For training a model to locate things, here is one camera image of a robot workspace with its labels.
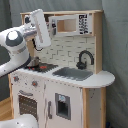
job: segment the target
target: oven window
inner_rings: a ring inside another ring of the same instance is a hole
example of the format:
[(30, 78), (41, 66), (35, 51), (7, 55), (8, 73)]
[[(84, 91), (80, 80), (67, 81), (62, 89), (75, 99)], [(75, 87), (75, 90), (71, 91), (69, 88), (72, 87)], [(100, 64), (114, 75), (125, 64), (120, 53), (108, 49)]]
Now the oven window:
[(38, 121), (37, 102), (35, 100), (19, 95), (19, 109), (20, 109), (20, 115), (31, 114)]

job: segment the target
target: oven handle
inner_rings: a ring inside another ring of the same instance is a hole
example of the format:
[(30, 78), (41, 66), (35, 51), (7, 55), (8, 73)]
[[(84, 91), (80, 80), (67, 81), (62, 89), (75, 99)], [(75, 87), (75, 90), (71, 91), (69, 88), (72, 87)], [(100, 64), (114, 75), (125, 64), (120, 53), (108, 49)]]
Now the oven handle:
[(25, 95), (25, 96), (33, 96), (32, 93), (26, 93), (26, 92), (24, 92), (24, 91), (22, 91), (22, 90), (20, 90), (19, 92), (20, 92), (22, 95)]
[(51, 113), (51, 101), (48, 102), (48, 117), (49, 119), (52, 119), (52, 115), (50, 113)]

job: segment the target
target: countertop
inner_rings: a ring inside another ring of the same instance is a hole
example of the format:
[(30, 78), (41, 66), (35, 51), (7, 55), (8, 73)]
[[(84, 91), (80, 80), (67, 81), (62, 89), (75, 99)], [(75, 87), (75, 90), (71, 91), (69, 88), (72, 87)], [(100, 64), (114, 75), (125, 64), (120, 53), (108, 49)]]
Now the countertop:
[(102, 87), (111, 85), (115, 81), (115, 76), (107, 71), (100, 71), (98, 74), (93, 74), (83, 81), (76, 81), (76, 80), (71, 80), (71, 79), (57, 77), (57, 76), (52, 75), (53, 72), (61, 68), (63, 67), (59, 66), (46, 73), (33, 72), (29, 70), (24, 70), (24, 69), (18, 69), (17, 71), (25, 72), (25, 73), (33, 74), (33, 75), (38, 75), (38, 76), (43, 77), (44, 79), (65, 82), (72, 86), (82, 87), (82, 88), (102, 88)]

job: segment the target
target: sink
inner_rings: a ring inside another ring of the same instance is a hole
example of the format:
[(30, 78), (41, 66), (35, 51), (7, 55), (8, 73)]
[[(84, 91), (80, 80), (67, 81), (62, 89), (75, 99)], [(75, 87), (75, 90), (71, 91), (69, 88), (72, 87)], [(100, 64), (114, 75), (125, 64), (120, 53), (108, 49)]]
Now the sink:
[(63, 77), (67, 79), (82, 81), (93, 75), (93, 72), (87, 70), (80, 70), (75, 68), (64, 67), (55, 72), (54, 76)]

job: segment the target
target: tile backsplash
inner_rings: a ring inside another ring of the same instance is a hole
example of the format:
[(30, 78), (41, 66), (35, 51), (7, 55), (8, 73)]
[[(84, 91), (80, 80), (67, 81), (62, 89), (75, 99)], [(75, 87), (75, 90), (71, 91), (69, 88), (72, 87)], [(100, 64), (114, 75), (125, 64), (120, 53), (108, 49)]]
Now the tile backsplash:
[[(35, 50), (35, 56), (39, 56), (41, 62), (58, 64), (77, 68), (79, 53), (83, 50), (91, 52), (95, 59), (95, 37), (73, 36), (52, 38), (51, 46), (42, 51)], [(82, 62), (87, 61), (87, 69), (94, 72), (94, 65), (91, 65), (90, 57), (82, 56)]]

